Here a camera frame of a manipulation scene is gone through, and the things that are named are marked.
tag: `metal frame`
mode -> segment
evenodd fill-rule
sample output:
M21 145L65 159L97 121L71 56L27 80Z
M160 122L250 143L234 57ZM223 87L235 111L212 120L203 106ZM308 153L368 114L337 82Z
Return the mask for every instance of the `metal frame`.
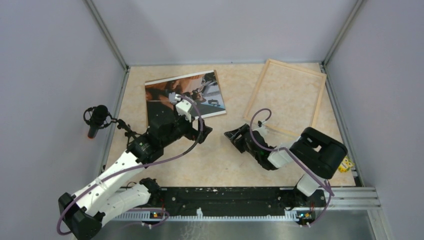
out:
M323 66L327 66L330 63L331 58L333 57L333 54L339 47L340 43L342 42L343 38L345 37L346 33L349 31L349 29L352 26L352 23L356 19L359 11L364 6L365 2L367 0L357 0L355 6L353 7L352 11L349 14L349 17L347 17L346 22L343 24L343 27L341 28L340 32L337 34L337 37L335 38L333 44L330 47L330 50L328 51L327 55L324 58L324 61L322 61Z
M122 80L122 85L119 91L119 96L114 105L113 112L111 113L111 115L116 119L119 117L119 112L121 110L122 100L124 99L125 88L127 87L128 77L130 76L130 69L131 68L129 67L125 71L125 74ZM108 129L106 146L104 148L103 155L101 156L101 164L98 169L97 175L100 175L103 172L104 170L103 166L105 166L106 163L108 162L109 151L111 150L112 140L114 139L114 133L115 133L115 125L113 125L112 127Z
M111 51L113 52L116 59L119 61L122 68L125 69L125 75L122 80L122 87L120 89L119 97L116 101L116 105L114 106L113 116L118 117L119 111L121 109L122 100L124 98L124 92L125 88L127 86L127 81L129 77L130 67L126 64L124 57L122 56L117 44L115 43L114 39L112 38L112 35L110 34L107 26L105 25L101 15L99 14L95 4L92 0L83 0L86 6L88 7L90 13L93 16L94 21L96 22L97 26L99 27L101 33L103 34L106 42L108 43ZM333 88L332 79L327 73L327 65L330 63L335 51L338 49L340 43L344 39L344 36L349 31L350 27L352 26L353 21L355 20L356 16L358 15L359 11L364 6L364 3L366 0L358 0L353 7L350 15L348 16L346 22L344 23L343 27L341 28L339 34L337 35L336 39L334 40L330 50L328 51L327 55L325 56L325 59L320 64L321 71L325 74L327 74L327 81L326 81L326 88L328 91L328 95L330 98L331 105L334 110L335 118L337 121L337 124L340 129L340 134L343 139L344 144L346 145L348 151L350 152L350 156L352 160L355 162L356 154L355 150L353 149L352 145L350 144L351 138L348 131L348 128L346 127L346 124L344 122L343 118L343 111L340 107L337 94ZM109 133L107 136L106 146L105 150L102 156L102 162L100 165L100 171L102 171L103 165L106 164L108 156L109 156L109 150L112 145L112 139L114 136L115 128L111 127L109 129ZM375 235L375 238L377 240L392 240L394 239L393 234L391 233L389 224L384 216L384 213L381 208L380 200L378 199L377 192L374 187L363 187L364 184L361 181L361 170L357 163L355 163L356 166L353 169L353 175L356 182L356 187L333 187L332 190L335 193L335 197L333 197L328 211L353 211L353 210L367 210L368 216L371 222L371 226ZM134 212L130 212L128 214L124 213L124 215L119 216L116 220L125 220L125 221L133 221L137 220L140 221L144 217L146 217L145 214L142 212L139 212L139 214L134 214ZM204 217L202 214L198 214L198 216L194 218L181 218L181 217L174 217L170 218L169 221L225 221L225 219L219 219L219 218L210 218L210 217ZM290 217L286 218L278 218L278 217L271 217L267 219L264 218L237 218L233 219L233 221L287 221L291 219Z
M91 13L91 16L93 17L95 23L97 24L99 30L101 31L104 39L106 40L107 44L110 47L110 50L112 51L113 55L118 60L119 64L124 70L128 70L129 66L124 60L124 57L122 56L117 44L115 43L114 39L112 38L111 33L109 32L108 28L106 27L105 22L103 21L102 17L100 16L99 11L96 8L96 5L92 0L82 0L85 5L87 6L88 10Z

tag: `photograph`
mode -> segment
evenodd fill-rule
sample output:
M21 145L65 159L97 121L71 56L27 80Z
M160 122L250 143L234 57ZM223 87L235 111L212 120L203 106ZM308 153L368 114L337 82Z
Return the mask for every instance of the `photograph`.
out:
M214 70L148 81L145 84L147 122L161 123L174 119L176 94L192 99L202 118L226 113L224 99ZM191 116L198 118L193 108Z

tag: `yellow object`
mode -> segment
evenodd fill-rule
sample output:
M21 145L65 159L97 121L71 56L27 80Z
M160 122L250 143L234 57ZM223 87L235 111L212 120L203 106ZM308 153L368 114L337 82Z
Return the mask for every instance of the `yellow object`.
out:
M353 166L355 166L355 164L349 159L348 156L345 156L343 161L341 161L340 166L338 166L338 171L341 173L346 173Z

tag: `metal floor plate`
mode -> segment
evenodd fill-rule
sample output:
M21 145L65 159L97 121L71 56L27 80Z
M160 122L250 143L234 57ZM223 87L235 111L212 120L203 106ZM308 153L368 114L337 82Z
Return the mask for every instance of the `metal floor plate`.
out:
M94 240L374 240L366 210L333 210L311 228L286 221L170 221L149 230L111 221Z

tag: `wooden frame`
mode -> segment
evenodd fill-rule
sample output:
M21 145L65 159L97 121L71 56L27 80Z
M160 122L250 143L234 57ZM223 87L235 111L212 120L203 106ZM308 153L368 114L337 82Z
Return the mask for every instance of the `wooden frame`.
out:
M250 101L249 101L249 103L247 105L247 108L246 108L246 110L244 112L243 118L246 121L249 121L250 122L251 119L248 118L248 115L249 115L249 113L251 111L251 108L252 108L254 102L255 102L255 99L256 99L257 94L258 94L258 91L259 91L259 89L261 87L262 81L263 81L265 75L267 74L267 70L268 70L268 68L269 68L269 66L271 64L272 65L277 65L277 66L282 67L282 68L286 68L286 69L290 69L290 70L295 70L295 71L299 71L299 72L302 72L302 73L307 73L307 74L310 74L310 75L314 75L314 76L320 77L320 80L319 80L320 81L319 93L318 93L318 96L316 98L315 108L314 108L314 111L312 113L312 118L311 118L310 124L309 124L310 127L315 127L315 125L317 124L318 114L320 112L321 100L323 98L324 87L326 86L327 75L324 74L324 73L321 73L321 72L317 72L317 71L308 69L308 68L304 68L304 67L300 67L300 66L288 64L288 63L277 61L277 60L273 60L273 59L268 59L266 61L265 66L263 67L262 72L260 73L259 79L258 79L258 81L256 83L256 86L255 86L255 88L253 90L253 93L252 93L252 96L250 98ZM267 124L266 126L268 128L270 128L270 129L273 129L273 130L276 130L278 132L281 132L281 133L284 133L284 134L288 134L288 135L291 135L291 136L294 136L294 137L298 137L301 134L301 132L293 132L291 130L283 129L283 128L280 128L280 127L277 127L277 126L274 126L274 125Z

